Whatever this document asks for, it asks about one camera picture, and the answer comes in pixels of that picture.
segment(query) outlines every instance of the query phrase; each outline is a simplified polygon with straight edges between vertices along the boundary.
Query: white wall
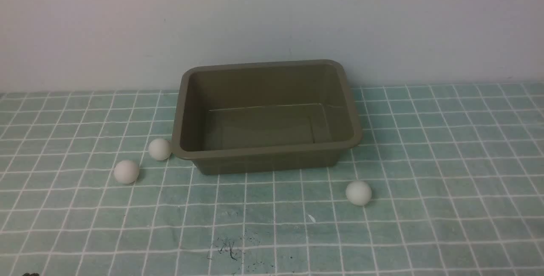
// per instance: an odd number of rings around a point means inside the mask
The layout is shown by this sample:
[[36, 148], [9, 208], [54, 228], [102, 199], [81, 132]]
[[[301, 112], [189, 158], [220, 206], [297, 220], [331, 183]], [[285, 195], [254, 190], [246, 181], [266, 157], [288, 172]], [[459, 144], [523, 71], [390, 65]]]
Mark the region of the white wall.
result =
[[544, 0], [0, 0], [0, 91], [335, 59], [361, 84], [544, 77]]

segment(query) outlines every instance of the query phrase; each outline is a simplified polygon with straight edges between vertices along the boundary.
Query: white ball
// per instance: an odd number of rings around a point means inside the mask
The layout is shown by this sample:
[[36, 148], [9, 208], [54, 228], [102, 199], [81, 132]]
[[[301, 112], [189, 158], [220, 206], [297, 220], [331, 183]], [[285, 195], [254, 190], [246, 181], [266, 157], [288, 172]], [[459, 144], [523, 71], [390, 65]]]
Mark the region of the white ball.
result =
[[113, 169], [113, 176], [119, 183], [132, 183], [138, 179], [140, 168], [132, 160], [120, 161]]
[[366, 205], [372, 197], [371, 187], [361, 180], [352, 181], [346, 187], [348, 201], [357, 206]]
[[170, 143], [168, 140], [162, 138], [153, 139], [153, 141], [149, 144], [148, 149], [149, 154], [155, 160], [165, 160], [169, 158], [170, 154], [172, 153]]

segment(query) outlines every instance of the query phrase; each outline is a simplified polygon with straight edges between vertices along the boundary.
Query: plastic bin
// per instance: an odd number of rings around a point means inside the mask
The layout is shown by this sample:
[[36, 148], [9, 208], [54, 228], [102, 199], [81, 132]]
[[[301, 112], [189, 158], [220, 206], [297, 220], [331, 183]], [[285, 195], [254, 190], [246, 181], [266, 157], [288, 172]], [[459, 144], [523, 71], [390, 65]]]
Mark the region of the plastic bin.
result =
[[183, 75], [172, 149], [203, 174], [263, 172], [333, 166], [361, 137], [339, 63], [217, 65]]

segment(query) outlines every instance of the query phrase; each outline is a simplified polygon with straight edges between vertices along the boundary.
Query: table surface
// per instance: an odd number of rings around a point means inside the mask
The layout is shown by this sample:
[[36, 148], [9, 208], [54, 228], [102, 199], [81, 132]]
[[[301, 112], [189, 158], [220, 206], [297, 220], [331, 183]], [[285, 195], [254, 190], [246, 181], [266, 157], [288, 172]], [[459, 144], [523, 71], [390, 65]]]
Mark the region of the table surface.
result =
[[145, 152], [176, 91], [2, 94], [1, 274], [544, 275], [544, 83], [352, 91], [338, 165], [220, 176]]

